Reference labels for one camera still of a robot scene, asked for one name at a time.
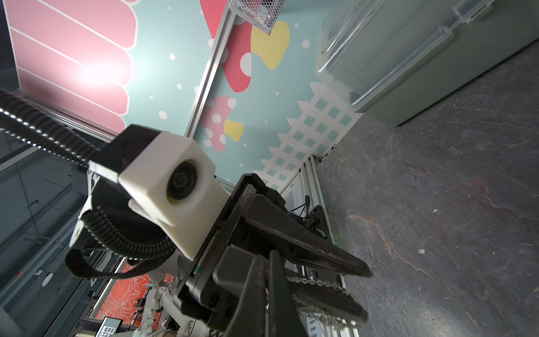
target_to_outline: mushroom painting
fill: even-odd
[[[227,0],[201,0],[202,13],[211,37],[215,39]],[[258,55],[269,70],[277,68],[290,42],[290,28],[277,21],[270,35],[237,17],[221,59],[223,72],[235,92],[245,91],[251,82],[252,54]]]
[[[201,125],[208,135],[202,144],[206,147],[213,146],[215,150],[221,152],[226,147],[226,136],[238,142],[243,135],[244,126],[242,123],[233,122],[227,117],[236,106],[236,100],[231,97],[215,97],[206,102],[206,107],[201,117]]]
[[[5,0],[21,89],[123,131],[139,1]]]

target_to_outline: gray concrete floor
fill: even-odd
[[[539,336],[539,43],[318,166],[361,336]]]

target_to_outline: clear plastic container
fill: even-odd
[[[318,36],[316,74],[364,112],[455,38],[494,0],[348,0]]]

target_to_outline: light blue wall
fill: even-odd
[[[195,87],[211,50],[200,2],[143,0],[133,9],[139,33],[135,48],[129,51],[134,79],[127,87],[130,103],[124,119],[127,125],[141,124],[183,135],[195,102]],[[166,119],[160,117],[160,111],[166,113]]]
[[[264,165],[261,160],[272,157],[269,147],[278,148],[281,145],[278,134],[289,133],[291,126],[288,119],[297,119],[302,115],[298,102],[311,101],[314,96],[311,83],[320,82],[315,74],[317,35],[328,12],[341,3],[342,1],[287,0],[278,18],[278,21],[285,22],[290,30],[290,42],[285,54],[277,68],[270,70],[257,54],[252,53],[251,82],[245,91],[234,92],[222,67],[219,68],[209,98],[234,98],[236,105],[228,119],[242,122],[245,127],[238,142],[227,136],[226,148],[219,152],[213,146],[204,145],[205,140],[209,145],[208,135],[199,124],[195,140],[216,164],[216,174],[219,177],[235,183],[243,173],[262,171]],[[310,153],[324,155],[334,144],[331,140],[328,142],[331,145],[320,148],[322,151],[316,151],[320,146],[317,142],[311,149],[302,150],[305,156],[294,152],[296,158],[299,158],[298,161],[284,163],[277,176],[283,174],[288,181]],[[268,185],[280,188],[273,183]]]

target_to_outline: cable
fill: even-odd
[[[197,320],[195,320],[195,322],[193,323],[193,326],[191,328],[191,332],[187,335],[187,337],[191,337],[191,334],[193,333],[193,331],[195,330],[195,324],[197,323]]]
[[[135,311],[132,315],[131,315],[131,325],[129,326],[129,330],[128,331],[131,331],[131,329],[133,328],[133,324],[135,324],[135,321],[136,321],[136,317],[137,317],[137,314],[139,312],[138,311]]]
[[[299,213],[299,216],[301,216],[301,214],[303,213],[303,211],[305,211],[305,216],[302,218],[302,219],[305,219],[307,217],[307,205],[305,205],[302,209],[301,209],[301,212]]]
[[[103,247],[121,257],[131,260],[153,260],[176,250],[176,246],[168,236],[157,243],[138,243],[128,239],[110,222],[100,207],[87,210],[80,220]]]
[[[0,130],[78,164],[98,152],[75,132],[4,90],[0,90]]]
[[[310,206],[310,197],[308,195],[305,196],[305,207],[307,208],[307,213],[309,213],[309,206]]]
[[[144,323],[145,323],[147,320],[149,320],[149,319],[151,319],[152,321],[155,322],[155,318],[148,317],[148,318],[146,318],[145,320],[143,320],[142,323],[140,323],[140,326],[139,326],[137,329],[135,329],[135,330],[141,330],[141,329],[142,329],[142,325],[144,325]]]
[[[216,331],[216,330],[212,330],[210,329],[208,332],[206,332],[205,334],[203,334],[201,337],[217,337],[219,335],[219,332]]]
[[[291,210],[291,211],[289,211],[289,212],[290,212],[290,213],[292,213],[293,211],[295,211],[295,210],[296,210],[296,209],[298,209],[299,207],[304,207],[304,206],[305,206],[305,204],[303,204],[303,205],[300,205],[300,206],[298,206],[298,207],[294,208],[293,210]]]

